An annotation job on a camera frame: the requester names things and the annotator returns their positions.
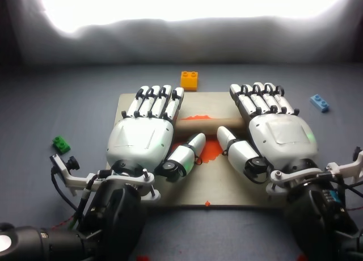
red wire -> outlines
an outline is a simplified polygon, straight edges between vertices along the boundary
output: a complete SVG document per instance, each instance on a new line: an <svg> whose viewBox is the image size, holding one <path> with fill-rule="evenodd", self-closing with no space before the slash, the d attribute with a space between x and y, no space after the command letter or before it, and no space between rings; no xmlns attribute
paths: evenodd
<svg viewBox="0 0 363 261"><path fill-rule="evenodd" d="M361 209L363 209L363 206L357 207L357 208L352 208L352 209L347 209L347 211L355 211L355 210L361 210Z"/></svg>
<svg viewBox="0 0 363 261"><path fill-rule="evenodd" d="M67 224L67 222L68 222L68 221L70 221L72 218L73 218L73 216L71 216L71 217L70 217L70 218L68 218L67 220L62 221L61 223L59 223L59 224L57 224L57 225L53 226L51 229L52 229L52 230L54 230L54 229L56 229L56 228L58 228L58 227L60 227L60 226L63 226L63 225L65 225L65 224Z"/></svg>

yellow toy brick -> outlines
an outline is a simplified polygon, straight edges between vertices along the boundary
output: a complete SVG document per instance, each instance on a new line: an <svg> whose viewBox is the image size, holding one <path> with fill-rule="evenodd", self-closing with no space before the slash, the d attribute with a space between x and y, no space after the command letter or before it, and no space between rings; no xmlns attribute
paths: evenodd
<svg viewBox="0 0 363 261"><path fill-rule="evenodd" d="M198 88L198 72L183 71L180 76L180 87L185 91L196 91Z"/></svg>

cutting board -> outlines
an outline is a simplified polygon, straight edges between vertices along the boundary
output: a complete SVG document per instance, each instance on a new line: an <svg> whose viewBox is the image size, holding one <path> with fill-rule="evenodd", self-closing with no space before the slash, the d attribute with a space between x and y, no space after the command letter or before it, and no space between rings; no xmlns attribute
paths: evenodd
<svg viewBox="0 0 363 261"><path fill-rule="evenodd" d="M135 94L120 95L115 124L122 119L121 112L127 111ZM190 116L209 116L211 118L234 118L239 111L228 92L186 92L178 119ZM268 200L265 191L267 184L254 184L243 174L234 170L227 157L219 154L207 160L176 183L165 181L157 176L155 189L161 193L161 206L241 205L247 207L282 207L282 198Z"/></svg>

rolling pin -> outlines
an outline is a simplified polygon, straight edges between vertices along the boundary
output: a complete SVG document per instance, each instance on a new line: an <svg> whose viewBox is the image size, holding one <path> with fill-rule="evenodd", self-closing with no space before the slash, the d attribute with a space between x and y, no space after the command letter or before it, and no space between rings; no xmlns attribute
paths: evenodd
<svg viewBox="0 0 363 261"><path fill-rule="evenodd" d="M203 132L206 136L216 136L220 126L230 129L236 137L246 137L246 124L241 117L177 120L174 135L176 138L188 138Z"/></svg>

robot's right hand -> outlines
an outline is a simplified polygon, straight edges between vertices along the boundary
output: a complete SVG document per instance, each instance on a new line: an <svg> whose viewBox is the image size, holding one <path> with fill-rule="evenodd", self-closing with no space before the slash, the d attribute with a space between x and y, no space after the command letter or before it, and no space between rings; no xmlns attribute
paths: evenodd
<svg viewBox="0 0 363 261"><path fill-rule="evenodd" d="M181 87L139 89L109 137L107 161L115 173L141 176L147 169L175 181L191 171L204 148L204 134L192 137L168 156L183 98Z"/></svg>
<svg viewBox="0 0 363 261"><path fill-rule="evenodd" d="M247 124L249 141L237 140L225 127L217 137L232 166L254 183L265 183L267 192L287 192L288 181L321 172L314 159L318 152L314 135L284 97L284 89L271 83L230 86L230 95Z"/></svg>

